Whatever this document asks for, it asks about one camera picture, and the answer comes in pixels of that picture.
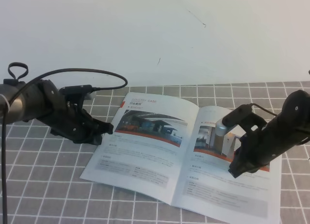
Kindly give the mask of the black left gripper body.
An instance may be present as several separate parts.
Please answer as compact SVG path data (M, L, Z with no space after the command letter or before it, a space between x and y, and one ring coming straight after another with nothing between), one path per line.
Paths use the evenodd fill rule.
M96 135L94 119L81 106L67 102L50 80L42 80L38 87L43 92L46 111L37 119L51 128L51 134L76 144L84 144L87 137Z

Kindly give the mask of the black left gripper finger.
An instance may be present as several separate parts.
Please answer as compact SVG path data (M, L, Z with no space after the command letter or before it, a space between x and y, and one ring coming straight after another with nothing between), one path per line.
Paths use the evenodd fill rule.
M101 120L94 119L96 123L95 133L96 134L112 134L114 126L111 123L103 122Z
M90 135L84 141L85 144L100 145L102 143L102 135Z

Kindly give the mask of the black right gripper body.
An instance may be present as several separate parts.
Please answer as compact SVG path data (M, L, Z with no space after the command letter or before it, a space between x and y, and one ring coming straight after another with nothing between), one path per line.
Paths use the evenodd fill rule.
M241 146L234 158L247 160L252 164L249 173L255 173L272 160L296 145L308 141L308 115L284 114L281 112L261 129L244 134Z

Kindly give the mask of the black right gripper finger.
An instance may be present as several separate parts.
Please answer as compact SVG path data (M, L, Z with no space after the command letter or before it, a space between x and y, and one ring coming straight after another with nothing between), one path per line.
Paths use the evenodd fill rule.
M252 164L247 160L240 158L234 158L231 162L228 172L234 177L237 178L245 172L248 172L252 169Z

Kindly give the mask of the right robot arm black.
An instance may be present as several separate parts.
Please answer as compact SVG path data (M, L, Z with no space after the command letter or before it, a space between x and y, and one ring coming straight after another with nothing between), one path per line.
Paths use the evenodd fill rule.
M222 119L224 126L239 125L245 131L228 169L235 178L246 172L257 172L293 146L310 140L310 95L307 92L291 93L282 111L269 122L253 113L252 106L241 105Z

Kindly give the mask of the left robot arm silver black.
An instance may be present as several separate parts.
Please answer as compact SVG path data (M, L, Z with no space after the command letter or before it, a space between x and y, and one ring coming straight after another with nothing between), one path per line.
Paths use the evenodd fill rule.
M93 118L84 100L94 92L91 85L57 89L50 80L39 80L11 103L6 123L37 119L51 128L50 133L76 144L100 145L102 135L112 134L113 125Z

